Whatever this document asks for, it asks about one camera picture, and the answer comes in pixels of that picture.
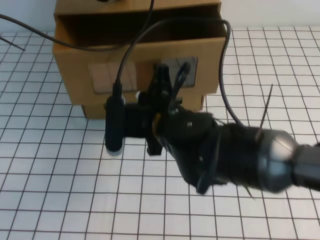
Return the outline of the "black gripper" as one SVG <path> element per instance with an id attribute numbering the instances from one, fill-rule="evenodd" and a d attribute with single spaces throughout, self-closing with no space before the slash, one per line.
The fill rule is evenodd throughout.
<path id="1" fill-rule="evenodd" d="M 179 103 L 170 105 L 185 83 L 191 64 L 184 62 L 172 87 L 169 66 L 154 66 L 147 97 L 125 107 L 127 137 L 145 138 L 148 154 L 160 155 L 166 149 L 175 159 L 183 179 L 198 193 L 205 193 L 213 184 L 213 118 L 206 112 L 194 112 Z"/>

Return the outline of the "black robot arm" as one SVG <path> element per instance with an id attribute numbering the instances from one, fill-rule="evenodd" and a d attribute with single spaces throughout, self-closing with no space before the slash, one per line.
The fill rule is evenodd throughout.
<path id="1" fill-rule="evenodd" d="M 283 130 L 218 124 L 211 113 L 183 108 L 177 94 L 190 68 L 185 62 L 171 82 L 166 64 L 154 67 L 147 91 L 125 106 L 126 137 L 146 138 L 151 156 L 167 150 L 201 195 L 227 183 L 271 193 L 292 185 L 319 190 L 318 144 L 299 144 Z"/>

